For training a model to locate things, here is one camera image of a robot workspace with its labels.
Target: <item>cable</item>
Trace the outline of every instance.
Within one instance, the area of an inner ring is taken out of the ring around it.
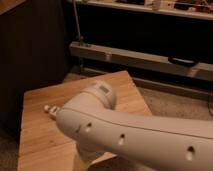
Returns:
[[[210,89],[210,91],[209,91],[209,95],[208,95],[208,110],[209,110],[209,114],[213,117],[213,112],[212,112],[212,99],[211,99],[211,97],[212,97],[212,89]]]
[[[75,14],[75,23],[76,23],[77,34],[78,34],[78,41],[79,41],[79,43],[82,43],[83,37],[81,35],[81,29],[80,29],[79,18],[78,18],[78,11],[77,11],[77,7],[76,7],[76,0],[72,0],[72,2],[73,2],[74,14]]]

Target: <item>wood grain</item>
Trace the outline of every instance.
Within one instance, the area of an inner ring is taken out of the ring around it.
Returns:
[[[46,104],[62,106],[92,80],[104,80],[117,94],[117,111],[151,115],[143,97],[126,71],[64,83],[25,93],[18,170],[70,170],[75,152],[73,140],[65,137],[43,112]],[[106,153],[98,161],[113,157]]]
[[[22,4],[26,0],[0,0],[0,15]]]

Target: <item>circular hole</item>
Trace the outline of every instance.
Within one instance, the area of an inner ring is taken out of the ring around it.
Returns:
[[[124,144],[124,139],[125,139],[125,134],[121,134],[120,138],[118,140],[118,145],[123,145]]]
[[[194,160],[194,158],[195,158],[195,149],[194,149],[194,147],[190,146],[187,149],[186,159],[188,161],[192,161],[192,160]]]
[[[86,132],[90,132],[91,131],[91,128],[92,128],[92,123],[88,123],[87,126],[86,126]]]

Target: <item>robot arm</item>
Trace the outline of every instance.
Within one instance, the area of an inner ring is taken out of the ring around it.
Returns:
[[[108,151],[157,170],[213,170],[212,122],[120,113],[115,102],[112,87],[96,81],[57,111],[58,128],[82,157]]]

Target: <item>black cabinet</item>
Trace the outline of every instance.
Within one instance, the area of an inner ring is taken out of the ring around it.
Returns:
[[[27,0],[0,15],[0,124],[19,137],[23,93],[59,83],[68,70],[60,0]]]
[[[213,64],[211,20],[86,3],[77,7],[87,43]]]

